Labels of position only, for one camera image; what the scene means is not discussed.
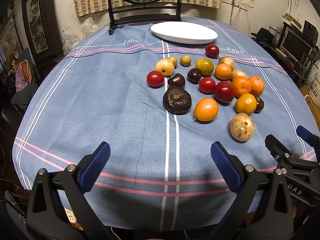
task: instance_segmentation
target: speaker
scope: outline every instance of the speaker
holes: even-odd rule
[[[308,40],[310,40],[314,45],[317,44],[317,39],[319,36],[319,33],[317,31],[317,28],[314,27],[311,23],[308,21],[304,21],[304,26],[303,26],[303,32],[302,32]]]

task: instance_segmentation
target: cardboard box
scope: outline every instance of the cardboard box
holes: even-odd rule
[[[318,106],[316,106],[316,104],[312,101],[311,97],[308,95],[308,90],[309,88],[307,86],[304,86],[302,88],[300,88],[300,92],[301,94],[304,96],[312,114],[314,119],[316,120],[316,124],[318,126],[318,129],[320,131],[320,109],[318,108]]]
[[[303,96],[306,96],[308,94],[309,88],[307,86],[303,86],[299,90]]]

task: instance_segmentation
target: white plate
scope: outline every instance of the white plate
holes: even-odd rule
[[[183,44],[207,44],[218,34],[199,24],[188,22],[163,22],[151,26],[153,33],[161,39]]]

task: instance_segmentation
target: black hat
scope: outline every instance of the black hat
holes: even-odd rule
[[[265,28],[261,28],[258,33],[251,33],[252,36],[256,37],[258,41],[268,44],[270,46],[274,46],[273,34]]]

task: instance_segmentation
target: orange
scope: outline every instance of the orange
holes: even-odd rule
[[[254,95],[246,93],[241,95],[235,104],[238,113],[252,114],[257,108],[257,100]]]
[[[254,96],[259,96],[264,91],[264,82],[261,78],[257,76],[252,76],[249,78],[249,81],[251,83],[251,94]]]
[[[235,91],[236,97],[240,97],[245,93],[251,92],[251,83],[249,79],[242,76],[237,76],[233,79],[231,83],[233,90]]]
[[[202,75],[210,76],[214,70],[214,65],[211,60],[207,58],[201,58],[196,62],[196,68],[201,70]]]
[[[227,64],[219,64],[214,71],[216,77],[220,80],[227,80],[231,77],[232,69]]]
[[[202,122],[212,121],[219,112],[219,106],[216,100],[212,98],[201,99],[195,107],[195,118]]]

